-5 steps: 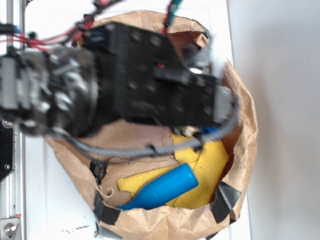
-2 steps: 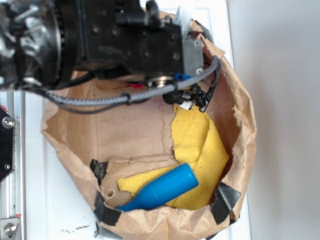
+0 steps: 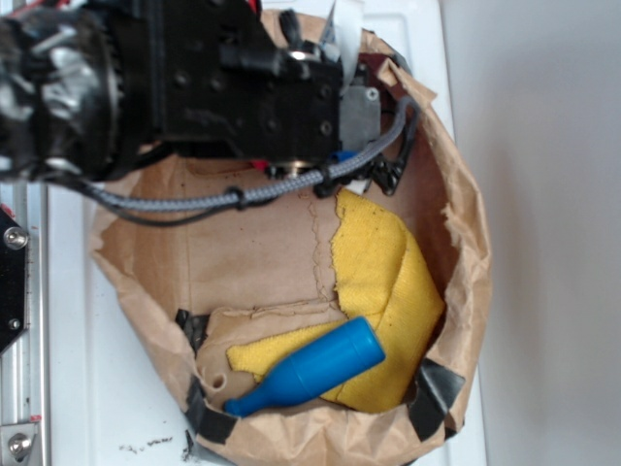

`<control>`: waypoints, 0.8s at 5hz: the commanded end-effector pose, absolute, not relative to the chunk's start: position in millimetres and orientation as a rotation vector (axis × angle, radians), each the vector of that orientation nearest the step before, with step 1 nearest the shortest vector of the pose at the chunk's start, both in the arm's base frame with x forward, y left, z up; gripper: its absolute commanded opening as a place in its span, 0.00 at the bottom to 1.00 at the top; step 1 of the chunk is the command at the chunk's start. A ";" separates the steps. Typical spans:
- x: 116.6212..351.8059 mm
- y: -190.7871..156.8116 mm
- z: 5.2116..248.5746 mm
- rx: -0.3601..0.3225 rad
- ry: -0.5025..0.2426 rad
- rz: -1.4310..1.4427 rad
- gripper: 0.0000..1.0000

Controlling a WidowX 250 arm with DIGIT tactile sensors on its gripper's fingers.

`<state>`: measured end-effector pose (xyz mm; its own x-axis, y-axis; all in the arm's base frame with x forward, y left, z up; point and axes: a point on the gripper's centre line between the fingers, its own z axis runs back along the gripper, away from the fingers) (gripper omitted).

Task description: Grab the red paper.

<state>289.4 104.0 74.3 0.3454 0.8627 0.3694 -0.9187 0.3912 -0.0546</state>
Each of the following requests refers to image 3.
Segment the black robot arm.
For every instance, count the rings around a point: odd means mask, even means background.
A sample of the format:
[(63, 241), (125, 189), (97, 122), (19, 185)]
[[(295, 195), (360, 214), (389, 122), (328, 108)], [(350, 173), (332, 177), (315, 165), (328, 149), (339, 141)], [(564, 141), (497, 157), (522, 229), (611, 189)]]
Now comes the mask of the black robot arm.
[(368, 57), (343, 61), (278, 14), (278, 44), (246, 1), (45, 1), (1, 19), (1, 176), (107, 182), (172, 155), (236, 160), (321, 189), (372, 176), (392, 193), (420, 109), (394, 105), (383, 151)]

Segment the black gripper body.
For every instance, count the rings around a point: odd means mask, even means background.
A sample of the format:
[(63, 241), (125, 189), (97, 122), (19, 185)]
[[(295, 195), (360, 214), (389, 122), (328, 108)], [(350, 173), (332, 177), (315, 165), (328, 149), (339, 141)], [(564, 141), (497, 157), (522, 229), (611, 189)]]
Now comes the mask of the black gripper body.
[(166, 154), (264, 164), (272, 178), (316, 174), (314, 190), (371, 179), (393, 193), (419, 109), (404, 99), (394, 138), (380, 129), (382, 97), (370, 65), (329, 31), (303, 37), (293, 11), (277, 15), (278, 45), (246, 1), (154, 5), (154, 137)]

